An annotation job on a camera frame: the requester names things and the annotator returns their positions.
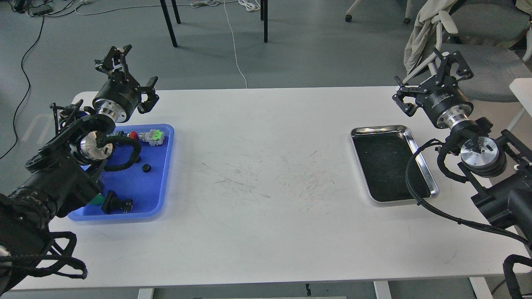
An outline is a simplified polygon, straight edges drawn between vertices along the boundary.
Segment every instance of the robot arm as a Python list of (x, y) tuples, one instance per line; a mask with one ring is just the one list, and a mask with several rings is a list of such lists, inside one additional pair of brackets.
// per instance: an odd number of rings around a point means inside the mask
[[(65, 217), (87, 205), (100, 193), (97, 181), (103, 170), (126, 169), (139, 157), (137, 140), (107, 136), (115, 123), (128, 121), (135, 108), (140, 113), (149, 112), (159, 99), (154, 88), (157, 77), (143, 87), (129, 73), (126, 54), (130, 50), (131, 45), (112, 47), (104, 60), (96, 60), (96, 70), (106, 73), (108, 80), (94, 98), (93, 107), (82, 109), (82, 101), (67, 107), (51, 105), (56, 136), (26, 163), (31, 177), (11, 194), (0, 194), (0, 294), (27, 275), (86, 277), (85, 264), (72, 257), (75, 234), (50, 232), (48, 224), (55, 216)], [(148, 95), (144, 102), (142, 94)], [(133, 151), (125, 164), (107, 165), (115, 142), (127, 143)], [(58, 238), (66, 238), (68, 245), (61, 248), (55, 241)], [(56, 262), (36, 268), (42, 260)], [(59, 272), (65, 265), (81, 274)]]
[[(433, 139), (421, 146), (410, 159), (409, 166), (424, 148), (441, 145), (437, 158), (438, 167), (448, 178), (462, 183), (468, 181), (474, 186), (477, 194), (471, 199), (490, 225), (448, 215), (416, 196), (409, 186), (412, 196), (418, 200), (418, 204), (433, 213), (459, 224), (512, 237), (532, 248), (532, 151), (508, 130), (503, 130), (499, 138), (490, 138), (488, 134), (491, 133), (493, 125), (486, 118), (470, 120), (468, 116), (473, 110), (473, 104), (458, 87), (458, 82), (472, 78), (471, 69), (460, 52), (442, 54), (434, 49), (434, 53), (440, 60), (437, 73), (420, 86), (406, 86), (396, 77), (399, 87), (392, 99), (409, 117), (413, 116), (418, 108), (423, 108), (434, 127), (449, 128), (451, 133), (444, 143)], [(458, 78), (451, 75), (451, 66), (455, 63), (459, 65), (456, 72)], [(406, 103), (405, 97), (414, 97), (415, 104)], [(460, 155), (461, 162), (458, 166), (463, 175), (453, 173), (445, 166), (445, 157), (448, 154)], [(516, 173), (490, 188), (482, 186), (475, 175), (484, 178), (499, 176), (506, 169), (506, 155), (517, 164)], [(514, 225), (521, 229), (526, 239), (505, 230)], [(512, 270), (515, 263), (532, 267), (532, 259), (511, 255), (504, 262), (504, 273), (510, 282), (510, 294), (512, 298), (522, 298)]]

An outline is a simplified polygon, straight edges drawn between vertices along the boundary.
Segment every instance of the beige jacket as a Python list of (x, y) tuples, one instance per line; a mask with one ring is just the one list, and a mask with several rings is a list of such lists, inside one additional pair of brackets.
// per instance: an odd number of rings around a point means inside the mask
[[(417, 63), (421, 52), (427, 44), (431, 32), (431, 19), (438, 14), (440, 10), (451, 10), (451, 7), (458, 0), (428, 0), (427, 3), (419, 11), (415, 23), (414, 30), (410, 34), (406, 48), (404, 49), (403, 63), (407, 73), (409, 73)], [(516, 7), (520, 10), (532, 15), (532, 0), (517, 0)]]

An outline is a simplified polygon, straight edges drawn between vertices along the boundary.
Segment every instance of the gray floor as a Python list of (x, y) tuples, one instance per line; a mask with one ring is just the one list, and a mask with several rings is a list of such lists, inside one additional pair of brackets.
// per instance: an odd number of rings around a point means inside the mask
[[(364, 1), (344, 21), (352, 0), (270, 1), (269, 42), (262, 42), (262, 23), (258, 12), (248, 13), (238, 4), (227, 4), (240, 68), (249, 88), (329, 87), (393, 85), (393, 77), (404, 76), (403, 49), (412, 30), (404, 25), (405, 0)], [(61, 7), (66, 2), (55, 0)], [(93, 1), (81, 13), (117, 7), (157, 4), (156, 0)], [(178, 4), (189, 1), (178, 0)], [(31, 80), (31, 93), (19, 111), (16, 126), (19, 141), (12, 153), (0, 160), (0, 192), (18, 187), (28, 173), (25, 161), (42, 146), (37, 141), (50, 114), (49, 103), (69, 104), (79, 92), (98, 90), (105, 75), (94, 70), (94, 59), (101, 59), (112, 45), (132, 44), (127, 57), (131, 73), (145, 83), (159, 76), (157, 89), (244, 88), (233, 53), (231, 32), (223, 6), (191, 9), (180, 6), (183, 23), (174, 24), (180, 47), (174, 49), (159, 7), (121, 10), (111, 13), (68, 16), (44, 23), (42, 37), (25, 60)], [(11, 117), (24, 95), (26, 81), (20, 70), (23, 53), (38, 35), (40, 18), (11, 12), (0, 2), (0, 153), (14, 142)], [(508, 114), (518, 106), (505, 106)], [(493, 106), (480, 105), (477, 113), (489, 114)], [(520, 124), (529, 128), (530, 120)], [(45, 140), (53, 129), (44, 132)], [(489, 278), (493, 287), (500, 277)], [(530, 291), (530, 276), (524, 278)], [(468, 279), (394, 281), (394, 298), (474, 298)], [(311, 284), (313, 296), (374, 298), (371, 283)], [(91, 289), (38, 292), (11, 292), (5, 298), (135, 298), (136, 289)], [(496, 298), (504, 297), (504, 288)], [(155, 298), (214, 298), (305, 296), (304, 284), (264, 284), (223, 287), (180, 287), (157, 289)]]

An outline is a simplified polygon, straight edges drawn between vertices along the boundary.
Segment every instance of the table leg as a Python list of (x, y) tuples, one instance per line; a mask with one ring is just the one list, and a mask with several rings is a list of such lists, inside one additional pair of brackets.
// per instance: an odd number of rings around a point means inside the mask
[(173, 8), (173, 13), (176, 16), (177, 24), (181, 24), (181, 18), (179, 17), (179, 11), (177, 11), (176, 0), (172, 0), (172, 8)]
[(392, 294), (390, 293), (390, 286), (388, 286), (388, 281), (374, 281), (373, 287), (375, 288), (375, 295), (377, 296), (377, 299), (392, 299)]
[(174, 48), (177, 48), (176, 35), (173, 33), (172, 22), (170, 21), (170, 16), (168, 15), (168, 7), (166, 6), (166, 0), (161, 0), (161, 7), (163, 8), (164, 20), (167, 23), (168, 33), (170, 34), (172, 45)]
[(153, 298), (153, 291), (152, 288), (142, 288), (138, 290), (138, 296), (137, 299), (152, 299)]
[(261, 0), (264, 6), (264, 42), (268, 42), (268, 0)]
[(477, 299), (493, 299), (492, 293), (489, 291), (488, 284), (484, 277), (470, 277), (469, 281), (475, 292)]
[(261, 21), (264, 21), (264, 0), (261, 0)]

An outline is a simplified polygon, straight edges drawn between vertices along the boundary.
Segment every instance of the office chair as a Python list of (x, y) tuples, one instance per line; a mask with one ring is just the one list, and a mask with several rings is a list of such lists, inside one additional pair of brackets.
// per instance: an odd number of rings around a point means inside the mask
[[(510, 90), (510, 83), (516, 78), (532, 78), (524, 62), (532, 54), (532, 31), (530, 16), (515, 8), (511, 0), (468, 0), (462, 3), (454, 13), (445, 11), (431, 20), (435, 28), (435, 45), (428, 43), (427, 50), (433, 47), (440, 52), (460, 51), (475, 76), (460, 83), (460, 88), (473, 100), (488, 102), (517, 102)], [(513, 51), (496, 46), (463, 45), (444, 43), (448, 36), (466, 39), (477, 37), (493, 41), (518, 40), (526, 32), (527, 49), (520, 59)], [(416, 68), (403, 80), (407, 82), (426, 67), (436, 73), (433, 60), (436, 54), (427, 55)], [(524, 114), (524, 108), (510, 123), (509, 130), (515, 126)]]

